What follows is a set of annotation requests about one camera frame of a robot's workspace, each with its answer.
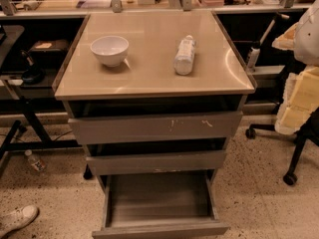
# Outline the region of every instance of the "clear bottle on floor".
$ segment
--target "clear bottle on floor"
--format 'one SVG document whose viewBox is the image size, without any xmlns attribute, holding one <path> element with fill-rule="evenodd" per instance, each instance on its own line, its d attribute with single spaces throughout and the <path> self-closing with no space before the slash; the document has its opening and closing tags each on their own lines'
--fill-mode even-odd
<svg viewBox="0 0 319 239">
<path fill-rule="evenodd" d="M 27 149 L 24 153 L 28 157 L 28 162 L 36 171 L 43 171 L 46 168 L 46 164 L 42 158 L 33 153 L 31 149 Z"/>
<path fill-rule="evenodd" d="M 195 54 L 195 41 L 192 36 L 186 36 L 181 40 L 178 51 L 173 61 L 173 67 L 179 75 L 188 75 L 192 71 Z"/>
</svg>

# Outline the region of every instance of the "speckled floor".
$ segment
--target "speckled floor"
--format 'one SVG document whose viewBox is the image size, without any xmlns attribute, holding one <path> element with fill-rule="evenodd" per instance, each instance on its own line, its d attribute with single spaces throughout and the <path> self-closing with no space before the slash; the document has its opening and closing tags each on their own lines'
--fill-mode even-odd
<svg viewBox="0 0 319 239">
<path fill-rule="evenodd" d="M 282 175 L 290 162 L 294 137 L 259 131 L 255 140 L 247 139 L 244 131 L 251 120 L 259 121 L 259 117 L 244 118 L 213 184 L 219 219 L 231 228 L 223 236 L 204 238 L 317 239 L 317 146 L 307 141 L 296 171 L 299 180 L 287 186 Z M 70 129 L 65 124 L 48 124 L 46 130 L 55 138 Z M 8 131 L 8 127 L 0 128 L 1 135 Z M 73 136 L 68 133 L 64 138 Z M 22 139 L 35 140 L 32 130 Z M 92 238 L 91 232 L 101 227 L 104 195 L 95 178 L 83 179 L 84 152 L 80 148 L 37 152 L 48 165 L 43 173 L 33 171 L 22 152 L 8 153 L 1 161 L 0 215 L 28 204 L 40 208 L 33 223 L 8 238 Z"/>
</svg>

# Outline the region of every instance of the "bowl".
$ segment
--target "bowl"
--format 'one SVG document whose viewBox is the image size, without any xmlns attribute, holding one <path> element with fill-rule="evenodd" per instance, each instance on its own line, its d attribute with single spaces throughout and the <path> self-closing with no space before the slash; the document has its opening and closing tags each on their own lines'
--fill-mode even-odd
<svg viewBox="0 0 319 239">
<path fill-rule="evenodd" d="M 105 36 L 91 44 L 95 57 L 108 67 L 118 66 L 128 55 L 129 41 L 121 36 Z"/>
</svg>

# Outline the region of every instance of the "open drawer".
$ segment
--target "open drawer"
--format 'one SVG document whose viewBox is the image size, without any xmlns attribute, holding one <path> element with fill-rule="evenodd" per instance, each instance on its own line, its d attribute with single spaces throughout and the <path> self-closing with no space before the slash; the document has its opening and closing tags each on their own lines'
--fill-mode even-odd
<svg viewBox="0 0 319 239">
<path fill-rule="evenodd" d="M 94 175 L 210 170 L 222 167 L 225 138 L 90 145 Z"/>
<path fill-rule="evenodd" d="M 79 144 L 232 136 L 241 112 L 69 119 Z"/>
<path fill-rule="evenodd" d="M 107 177 L 95 239 L 181 238 L 224 234 L 205 171 Z"/>
</svg>

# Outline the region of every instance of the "foot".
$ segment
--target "foot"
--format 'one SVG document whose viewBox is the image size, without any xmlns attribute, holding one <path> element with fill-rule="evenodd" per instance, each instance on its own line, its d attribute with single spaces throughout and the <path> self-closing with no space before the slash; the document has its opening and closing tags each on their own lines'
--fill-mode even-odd
<svg viewBox="0 0 319 239">
<path fill-rule="evenodd" d="M 32 221 L 34 221 L 38 213 L 38 207 L 28 205 L 0 217 L 0 238 L 13 230 L 29 225 Z"/>
</svg>

